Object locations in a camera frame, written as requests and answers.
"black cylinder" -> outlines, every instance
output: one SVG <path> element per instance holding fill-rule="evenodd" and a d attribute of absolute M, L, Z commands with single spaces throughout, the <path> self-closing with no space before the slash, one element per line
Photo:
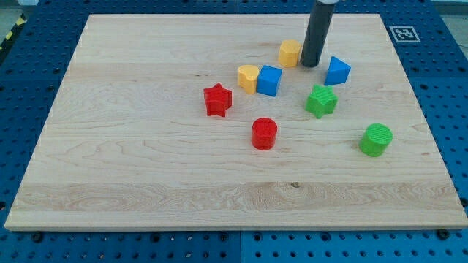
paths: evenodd
<path fill-rule="evenodd" d="M 310 11 L 309 25 L 302 47 L 301 64 L 304 66 L 314 67 L 319 64 L 334 10 L 335 4 L 315 1 Z"/>

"green star block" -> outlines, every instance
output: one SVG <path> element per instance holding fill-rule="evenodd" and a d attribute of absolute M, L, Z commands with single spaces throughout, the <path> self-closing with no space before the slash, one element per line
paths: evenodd
<path fill-rule="evenodd" d="M 321 118 L 324 114 L 333 113 L 337 102 L 338 97 L 333 92 L 332 86 L 314 85 L 314 89 L 307 97 L 306 111 Z"/>

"blue block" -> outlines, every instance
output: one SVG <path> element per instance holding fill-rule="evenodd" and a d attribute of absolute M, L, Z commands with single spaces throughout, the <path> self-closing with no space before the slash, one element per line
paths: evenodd
<path fill-rule="evenodd" d="M 269 96 L 276 96 L 282 73 L 282 69 L 266 65 L 262 66 L 257 78 L 257 92 Z"/>
<path fill-rule="evenodd" d="M 346 82 L 351 66 L 332 56 L 324 85 L 335 85 Z"/>

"wooden cutting board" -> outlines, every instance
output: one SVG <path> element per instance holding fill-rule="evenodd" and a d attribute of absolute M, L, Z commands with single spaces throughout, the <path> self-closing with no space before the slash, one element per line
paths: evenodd
<path fill-rule="evenodd" d="M 242 64 L 279 66 L 308 15 L 91 15 L 6 228 L 14 231 L 436 229 L 468 221 L 378 15 L 335 15 L 313 69 L 284 69 L 279 95 L 237 86 Z M 333 115 L 304 110 L 331 56 L 352 66 Z M 233 91 L 227 117 L 203 89 Z M 275 147 L 252 122 L 273 118 Z M 384 123 L 393 141 L 358 140 Z"/>

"red star block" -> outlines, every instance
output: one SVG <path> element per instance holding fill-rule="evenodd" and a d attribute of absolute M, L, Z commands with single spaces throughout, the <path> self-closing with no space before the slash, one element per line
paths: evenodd
<path fill-rule="evenodd" d="M 226 110 L 233 105 L 233 92 L 222 87 L 217 83 L 213 88 L 205 88 L 206 114 L 226 116 Z"/>

